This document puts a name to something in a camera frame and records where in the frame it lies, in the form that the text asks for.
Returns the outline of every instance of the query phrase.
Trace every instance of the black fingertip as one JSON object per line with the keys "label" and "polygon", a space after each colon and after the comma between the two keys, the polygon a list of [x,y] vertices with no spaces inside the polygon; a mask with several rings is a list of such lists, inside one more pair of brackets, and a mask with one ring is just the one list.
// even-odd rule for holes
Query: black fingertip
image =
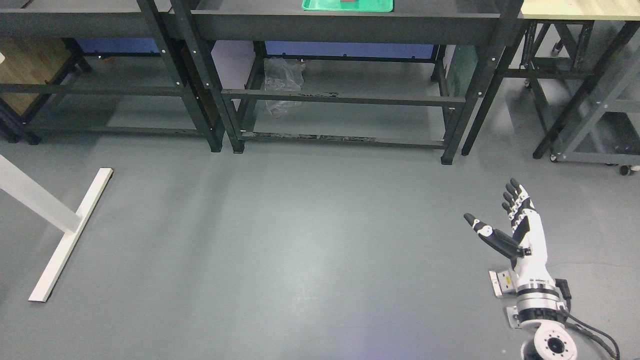
{"label": "black fingertip", "polygon": [[511,196],[510,193],[504,192],[504,193],[502,193],[502,197],[504,198],[504,200],[507,200],[507,202],[509,204],[511,204],[511,205],[513,204],[513,197]]}
{"label": "black fingertip", "polygon": [[469,225],[473,226],[474,221],[476,221],[476,217],[471,215],[470,213],[466,213],[464,216],[465,216],[465,220],[469,223]]}
{"label": "black fingertip", "polygon": [[507,188],[507,191],[513,195],[513,197],[517,197],[518,196],[518,192],[516,192],[516,188],[514,188],[511,184],[507,184],[505,186]]}

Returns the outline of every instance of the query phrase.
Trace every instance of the black cable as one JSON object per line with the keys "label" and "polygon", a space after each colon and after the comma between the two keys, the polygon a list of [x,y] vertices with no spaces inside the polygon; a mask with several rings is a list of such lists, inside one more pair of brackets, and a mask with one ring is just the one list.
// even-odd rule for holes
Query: black cable
{"label": "black cable", "polygon": [[578,320],[575,316],[571,315],[571,314],[570,314],[570,313],[568,313],[567,311],[564,311],[564,314],[565,314],[568,318],[570,318],[570,319],[572,319],[573,321],[575,321],[575,322],[579,323],[580,325],[582,325],[582,326],[586,327],[587,329],[592,330],[592,331],[595,331],[595,332],[597,332],[597,333],[601,334],[602,336],[606,337],[607,339],[609,339],[609,340],[611,341],[611,343],[613,343],[613,347],[616,349],[616,357],[615,357],[614,359],[615,359],[615,360],[620,360],[620,348],[618,347],[618,343],[617,343],[617,342],[616,342],[616,340],[614,340],[614,339],[613,339],[609,334],[607,334],[606,332],[604,332],[604,331],[602,331],[602,330],[598,330],[598,329],[596,329],[595,327],[590,326],[590,325],[588,325],[588,324],[586,324],[586,323],[584,323],[584,322],[582,322],[582,321]]}
{"label": "black cable", "polygon": [[580,325],[576,324],[576,323],[565,323],[564,326],[567,329],[571,329],[577,333],[579,333],[580,335],[586,336],[587,338],[595,341],[596,343],[598,343],[598,345],[600,345],[606,352],[609,353],[609,356],[611,357],[611,359],[617,360],[616,359],[616,353],[611,349],[611,347],[609,347],[604,340],[597,336],[596,334],[582,328]]}

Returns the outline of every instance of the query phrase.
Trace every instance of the metal table frame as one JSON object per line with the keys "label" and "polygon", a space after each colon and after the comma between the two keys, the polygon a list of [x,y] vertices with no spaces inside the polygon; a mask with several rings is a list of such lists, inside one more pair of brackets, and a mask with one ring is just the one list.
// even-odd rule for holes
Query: metal table frame
{"label": "metal table frame", "polygon": [[[639,80],[640,76],[640,34],[627,44],[614,63],[604,72],[600,81],[588,95],[584,96],[575,108],[586,109],[580,116],[572,117],[552,144],[554,161],[580,161],[588,163],[618,163],[622,165],[640,165],[640,138],[638,128],[634,128],[627,113],[640,113],[638,94],[623,94],[625,90]],[[615,133],[626,139],[616,139],[615,147],[627,141],[633,149],[612,149],[602,141],[598,123],[607,122],[616,125]],[[592,147],[583,147],[583,141],[589,137]]]}
{"label": "metal table frame", "polygon": [[[86,8],[41,10],[39,8],[0,8],[0,33],[6,37],[51,37],[51,38],[90,38],[90,37],[151,37],[161,49],[161,58],[175,86],[113,86],[113,85],[34,85],[34,84],[0,84],[0,91],[28,92],[38,94],[91,94],[91,95],[149,95],[180,97],[184,103],[196,130],[165,129],[147,127],[89,127],[89,128],[57,128],[42,131],[55,132],[91,132],[130,135],[169,135],[204,137],[211,151],[221,150],[224,135],[223,124],[218,121],[218,111],[209,92],[200,86],[200,79],[191,57],[184,50],[184,41],[171,38],[161,18],[156,2],[139,0],[138,7],[132,8],[127,1],[104,2],[104,6],[95,7],[94,2],[87,3]],[[164,2],[163,13],[170,7]],[[38,128],[22,124],[22,121],[11,116],[7,108],[3,118],[11,120],[13,130],[6,133],[8,140],[18,137],[26,138],[30,143],[37,143],[39,138],[32,131]]]}
{"label": "metal table frame", "polygon": [[[402,2],[396,0],[396,9]],[[410,146],[442,149],[441,162],[450,165],[458,149],[478,98],[486,91],[504,46],[513,42],[518,28],[522,0],[497,0],[499,13],[342,13],[302,12],[299,8],[255,10],[200,9],[200,1],[171,0],[174,17],[165,22],[173,37],[184,38],[204,88],[211,91],[220,117],[225,123],[234,152],[243,152],[247,140],[296,140],[304,142],[348,142],[381,146]],[[216,66],[209,56],[216,40],[255,41],[255,60],[246,90],[223,89]],[[384,42],[405,44],[473,45],[478,55],[470,84],[464,96],[452,97],[439,81],[441,97],[387,99],[360,94],[309,94],[305,92],[268,92],[260,90],[262,59],[266,56],[260,42],[324,41]],[[435,80],[443,80],[442,62],[436,62]],[[232,99],[240,99],[236,111]],[[439,106],[445,114],[443,140],[403,142],[360,136],[328,136],[282,133],[256,133],[245,114],[257,99],[343,102],[358,104],[403,104]]]}
{"label": "metal table frame", "polygon": [[[535,41],[533,40],[536,32],[536,26],[542,23],[541,28]],[[568,69],[559,69],[556,63],[550,63],[549,61],[540,61],[542,59],[535,58],[532,54],[540,47],[549,25],[554,24],[561,37],[561,44],[566,46],[570,55],[570,66]],[[573,39],[572,35],[566,28],[567,24],[583,24],[585,25],[580,32],[578,39]],[[541,125],[545,130],[545,137],[542,139],[538,147],[533,153],[534,159],[540,159],[549,150],[554,141],[558,138],[558,135],[569,121],[570,115],[577,111],[577,107],[585,100],[585,98],[593,91],[598,82],[604,76],[606,70],[614,62],[616,55],[624,48],[629,40],[634,36],[640,22],[638,21],[626,21],[625,25],[618,32],[616,37],[611,41],[604,54],[596,62],[592,69],[584,70],[582,68],[582,61],[586,52],[589,36],[591,33],[591,27],[593,26],[592,20],[536,20],[530,19],[525,21],[516,41],[513,44],[506,47],[500,63],[495,71],[495,75],[491,80],[489,89],[484,97],[481,106],[477,112],[476,118],[471,126],[465,144],[462,148],[462,155],[466,156],[470,153],[471,148],[477,138],[480,128],[486,118],[487,113],[491,107],[493,99],[495,98],[500,84],[504,78],[525,78],[527,79],[527,87],[531,88],[534,96],[534,102],[538,116],[540,118]],[[521,67],[523,69],[510,69],[509,66],[513,61],[516,52],[520,46],[521,39],[525,39],[525,47],[523,50],[523,60]],[[579,79],[583,80],[582,85],[577,90],[576,94],[572,97],[571,101],[564,108],[563,112],[553,122],[553,125],[547,129],[547,124],[552,122],[548,119],[548,102],[543,94],[542,87],[538,79]]]}

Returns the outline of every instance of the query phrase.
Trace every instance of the gray floor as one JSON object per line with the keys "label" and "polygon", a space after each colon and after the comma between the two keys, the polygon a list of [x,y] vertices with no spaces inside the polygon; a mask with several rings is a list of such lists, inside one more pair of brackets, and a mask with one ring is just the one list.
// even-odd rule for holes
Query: gray floor
{"label": "gray floor", "polygon": [[[114,116],[135,117],[124,103]],[[415,149],[0,143],[72,208],[99,167],[115,170],[46,304],[27,297],[61,233],[0,194],[0,358],[518,359],[529,334],[508,327],[510,302],[486,272],[507,261],[462,218],[507,229],[510,177],[543,217],[548,269],[569,280],[574,315],[638,358],[640,177],[533,160],[540,137],[522,81],[509,80],[472,154],[448,167]],[[581,359],[605,359],[575,339]]]}

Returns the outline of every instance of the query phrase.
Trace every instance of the caster wheel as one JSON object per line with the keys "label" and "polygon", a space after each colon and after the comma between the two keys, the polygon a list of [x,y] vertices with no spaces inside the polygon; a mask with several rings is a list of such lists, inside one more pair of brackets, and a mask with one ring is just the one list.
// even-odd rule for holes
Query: caster wheel
{"label": "caster wheel", "polygon": [[562,42],[557,42],[554,45],[554,48],[551,50],[551,56],[558,56],[558,54],[560,54],[560,51],[562,51],[563,47],[564,47],[564,44]]}
{"label": "caster wheel", "polygon": [[622,165],[620,167],[620,175],[627,176],[630,174],[631,174],[631,167],[629,167],[628,165]]}

